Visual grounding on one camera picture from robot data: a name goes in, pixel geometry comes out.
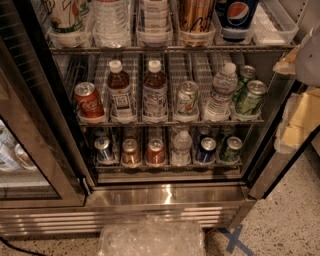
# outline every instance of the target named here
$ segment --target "white bottle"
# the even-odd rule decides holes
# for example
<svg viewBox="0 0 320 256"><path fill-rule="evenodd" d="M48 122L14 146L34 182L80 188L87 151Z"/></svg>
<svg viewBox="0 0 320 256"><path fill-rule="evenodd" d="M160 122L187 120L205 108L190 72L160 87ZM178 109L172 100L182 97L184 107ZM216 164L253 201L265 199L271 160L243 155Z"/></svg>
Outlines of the white bottle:
<svg viewBox="0 0 320 256"><path fill-rule="evenodd" d="M192 138L185 130L178 133L172 143L171 164L173 166L186 166L191 162L190 149Z"/></svg>
<svg viewBox="0 0 320 256"><path fill-rule="evenodd" d="M210 97L204 109L203 120L224 121L228 119L232 94L237 84L236 65L226 63L213 78Z"/></svg>

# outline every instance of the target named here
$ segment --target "glass panel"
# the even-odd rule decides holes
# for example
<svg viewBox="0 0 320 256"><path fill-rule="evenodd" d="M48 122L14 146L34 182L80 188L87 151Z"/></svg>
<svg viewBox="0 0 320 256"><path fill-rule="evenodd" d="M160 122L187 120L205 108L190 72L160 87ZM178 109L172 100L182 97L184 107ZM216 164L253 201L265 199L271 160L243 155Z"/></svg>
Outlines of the glass panel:
<svg viewBox="0 0 320 256"><path fill-rule="evenodd" d="M0 118L0 200L59 196Z"/></svg>

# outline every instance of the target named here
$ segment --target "floor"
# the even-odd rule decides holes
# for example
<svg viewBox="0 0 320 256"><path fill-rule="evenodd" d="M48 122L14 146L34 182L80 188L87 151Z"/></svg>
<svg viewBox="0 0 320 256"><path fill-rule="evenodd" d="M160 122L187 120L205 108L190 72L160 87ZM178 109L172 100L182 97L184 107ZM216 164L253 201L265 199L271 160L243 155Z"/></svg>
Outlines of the floor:
<svg viewBox="0 0 320 256"><path fill-rule="evenodd" d="M303 154L266 200L260 200L234 230L205 237L207 256L320 255L320 179ZM97 255L99 234L16 239L10 244L33 255ZM0 255L23 256L0 243Z"/></svg>

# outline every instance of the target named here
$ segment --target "pepsi bottle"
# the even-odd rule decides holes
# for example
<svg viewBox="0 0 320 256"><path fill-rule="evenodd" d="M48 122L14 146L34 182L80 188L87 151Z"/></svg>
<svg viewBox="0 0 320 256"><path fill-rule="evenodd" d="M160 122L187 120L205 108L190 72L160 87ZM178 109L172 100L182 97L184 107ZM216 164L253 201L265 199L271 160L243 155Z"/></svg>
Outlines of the pepsi bottle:
<svg viewBox="0 0 320 256"><path fill-rule="evenodd" d="M245 32L250 27L258 2L259 0L227 0L220 17L223 39L231 42L245 39Z"/></svg>

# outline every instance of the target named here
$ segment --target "green can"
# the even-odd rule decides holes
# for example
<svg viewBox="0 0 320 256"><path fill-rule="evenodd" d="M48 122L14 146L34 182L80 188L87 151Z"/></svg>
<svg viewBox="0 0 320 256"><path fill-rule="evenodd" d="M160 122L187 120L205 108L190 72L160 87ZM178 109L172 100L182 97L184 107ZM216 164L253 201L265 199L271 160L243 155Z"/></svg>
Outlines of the green can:
<svg viewBox="0 0 320 256"><path fill-rule="evenodd" d="M242 141L237 137L230 137L224 141L219 152L219 158L226 163L234 163L239 160Z"/></svg>
<svg viewBox="0 0 320 256"><path fill-rule="evenodd" d="M232 102L234 104L236 104L243 88L245 88L251 80L255 79L255 77L256 77L256 69L254 67L249 65L244 65L240 68L240 72L238 75L237 88L232 95Z"/></svg>
<svg viewBox="0 0 320 256"><path fill-rule="evenodd" d="M256 115L264 102L267 90L268 88L263 82L250 81L237 100L236 113L244 116Z"/></svg>

